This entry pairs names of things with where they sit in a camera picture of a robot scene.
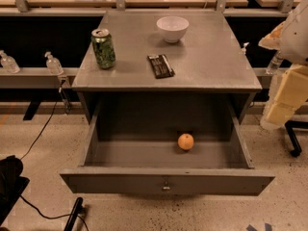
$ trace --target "gray tabletop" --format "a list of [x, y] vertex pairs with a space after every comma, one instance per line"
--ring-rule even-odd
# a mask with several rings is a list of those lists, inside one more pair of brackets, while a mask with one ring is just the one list
[[[190, 22], [177, 43], [165, 42], [156, 21], [179, 15]], [[73, 83], [77, 91], [256, 92], [261, 89], [222, 13], [202, 10], [108, 11], [99, 28], [113, 36], [116, 64], [102, 70], [92, 47]], [[175, 76], [156, 79], [147, 56], [165, 54]]]

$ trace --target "black snack bar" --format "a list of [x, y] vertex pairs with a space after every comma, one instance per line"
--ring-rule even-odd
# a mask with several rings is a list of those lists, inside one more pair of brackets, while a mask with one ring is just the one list
[[151, 62], [156, 79], [172, 77], [175, 75], [165, 55], [150, 55], [147, 56], [147, 58]]

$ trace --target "spray bottle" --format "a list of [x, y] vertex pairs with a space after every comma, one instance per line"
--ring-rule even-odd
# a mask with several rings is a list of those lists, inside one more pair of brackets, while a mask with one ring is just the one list
[[1, 65], [3, 68], [5, 68], [10, 73], [17, 73], [20, 71], [20, 68], [16, 62], [16, 60], [13, 57], [8, 56], [6, 53], [4, 53], [3, 50], [0, 50], [0, 56], [1, 56]]
[[45, 53], [45, 58], [47, 58], [46, 65], [51, 74], [61, 75], [64, 73], [60, 61], [57, 58], [54, 58], [50, 51]]

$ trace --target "drawer handle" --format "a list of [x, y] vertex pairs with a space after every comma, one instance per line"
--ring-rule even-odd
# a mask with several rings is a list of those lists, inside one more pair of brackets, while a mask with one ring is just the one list
[[171, 187], [168, 185], [168, 182], [167, 182], [167, 181], [165, 182], [164, 186], [162, 187], [162, 191], [163, 191], [164, 193], [168, 193], [168, 192], [171, 191]]

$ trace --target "plastic bottle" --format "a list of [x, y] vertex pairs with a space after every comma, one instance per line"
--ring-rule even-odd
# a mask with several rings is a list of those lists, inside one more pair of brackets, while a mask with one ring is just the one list
[[10, 73], [17, 73], [20, 71], [20, 68], [16, 62], [16, 60], [13, 57], [8, 56], [6, 53], [4, 53], [3, 50], [0, 50], [0, 56], [1, 56], [1, 65], [3, 68], [5, 68]]
[[64, 73], [60, 61], [57, 58], [54, 58], [50, 51], [45, 53], [45, 58], [48, 59], [46, 65], [51, 74], [60, 75]]
[[280, 57], [280, 51], [277, 51], [268, 65], [267, 74], [275, 74], [282, 62], [283, 58]]

